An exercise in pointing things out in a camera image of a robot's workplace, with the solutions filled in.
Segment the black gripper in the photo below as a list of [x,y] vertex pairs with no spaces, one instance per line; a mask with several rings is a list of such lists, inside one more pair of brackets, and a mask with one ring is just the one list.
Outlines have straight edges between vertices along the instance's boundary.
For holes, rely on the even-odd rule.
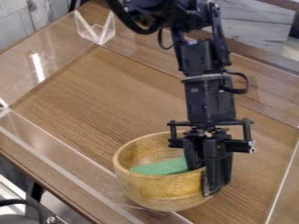
[[[169,146],[173,148],[183,147],[189,171],[201,168],[204,165],[201,194],[208,197],[217,193],[231,181],[231,152],[251,153],[255,151],[249,130],[252,121],[236,119],[233,98],[233,95],[245,94],[248,87],[233,88],[231,77],[220,73],[187,77],[181,80],[181,83],[184,85],[188,121],[168,122],[171,127]],[[179,126],[189,126],[201,131],[216,131],[217,126],[225,125],[243,126],[243,140],[231,140],[219,136],[219,140],[205,139],[200,144],[195,140],[181,140],[176,136]]]

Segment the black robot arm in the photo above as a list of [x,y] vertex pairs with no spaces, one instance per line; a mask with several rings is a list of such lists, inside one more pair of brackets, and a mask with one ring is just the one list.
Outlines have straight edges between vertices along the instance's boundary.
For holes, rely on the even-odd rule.
[[227,67],[229,49],[213,0],[106,0],[109,9],[137,34],[171,30],[172,44],[184,84],[188,120],[169,121],[169,146],[184,150],[187,168],[204,168],[201,194],[211,196],[231,181],[232,155],[255,151],[252,121],[236,118],[235,88]]

